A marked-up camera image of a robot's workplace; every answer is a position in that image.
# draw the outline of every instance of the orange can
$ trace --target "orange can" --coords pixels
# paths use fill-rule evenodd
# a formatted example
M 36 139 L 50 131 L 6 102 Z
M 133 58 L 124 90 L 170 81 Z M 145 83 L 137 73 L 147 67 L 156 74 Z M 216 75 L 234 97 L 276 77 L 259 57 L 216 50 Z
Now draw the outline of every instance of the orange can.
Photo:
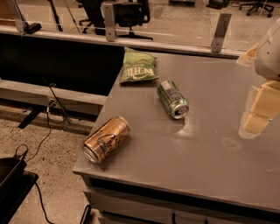
M 90 161 L 100 163 L 126 139 L 129 132 L 130 125 L 123 117 L 113 117 L 84 142 L 83 151 Z

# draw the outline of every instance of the black chair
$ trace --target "black chair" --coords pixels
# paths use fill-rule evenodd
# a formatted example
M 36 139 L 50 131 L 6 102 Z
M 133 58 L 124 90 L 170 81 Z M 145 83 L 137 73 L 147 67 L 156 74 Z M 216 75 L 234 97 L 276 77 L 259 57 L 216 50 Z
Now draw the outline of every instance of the black chair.
M 117 3 L 114 5 L 114 12 L 115 22 L 121 27 L 129 27 L 129 34 L 119 35 L 118 37 L 153 40 L 151 37 L 136 35 L 132 31 L 132 26 L 141 26 L 150 22 L 151 15 L 148 0 L 137 0 L 136 3 L 133 3 L 132 0 L 127 3 Z
M 257 3 L 242 3 L 239 6 L 239 10 L 241 10 L 243 6 L 251 6 L 251 8 L 247 12 L 247 16 L 251 15 L 251 11 L 253 11 L 253 10 L 257 11 L 259 8 L 263 8 L 264 10 L 266 10 L 269 13 L 268 18 L 271 18 L 272 11 L 274 10 L 274 6 L 262 3 L 262 1 L 258 1 Z
M 102 16 L 101 5 L 104 0 L 76 0 L 79 8 L 84 8 L 87 13 L 87 19 L 79 21 L 79 26 L 83 26 L 82 23 L 88 22 L 82 33 L 87 33 L 87 29 L 94 25 L 95 33 L 97 35 L 105 35 L 105 24 Z

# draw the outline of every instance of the chip bag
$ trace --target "chip bag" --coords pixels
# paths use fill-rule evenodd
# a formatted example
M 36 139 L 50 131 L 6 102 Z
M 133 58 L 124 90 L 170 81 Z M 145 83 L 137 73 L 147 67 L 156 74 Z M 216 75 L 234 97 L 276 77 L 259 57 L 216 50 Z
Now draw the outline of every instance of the chip bag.
M 157 57 L 128 47 L 124 49 L 120 83 L 127 81 L 149 81 L 158 79 L 155 69 Z

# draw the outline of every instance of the table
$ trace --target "table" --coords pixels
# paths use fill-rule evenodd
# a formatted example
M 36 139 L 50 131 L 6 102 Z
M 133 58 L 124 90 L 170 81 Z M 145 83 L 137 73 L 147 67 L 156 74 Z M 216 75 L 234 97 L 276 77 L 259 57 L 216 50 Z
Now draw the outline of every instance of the table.
M 122 116 L 129 137 L 101 164 L 81 153 L 73 168 L 92 207 L 143 223 L 280 223 L 279 117 L 254 140 L 238 135 L 247 94 L 264 79 L 233 59 L 154 55 L 160 79 L 117 79 L 93 127 Z M 185 119 L 161 104 L 165 80 L 189 101 Z

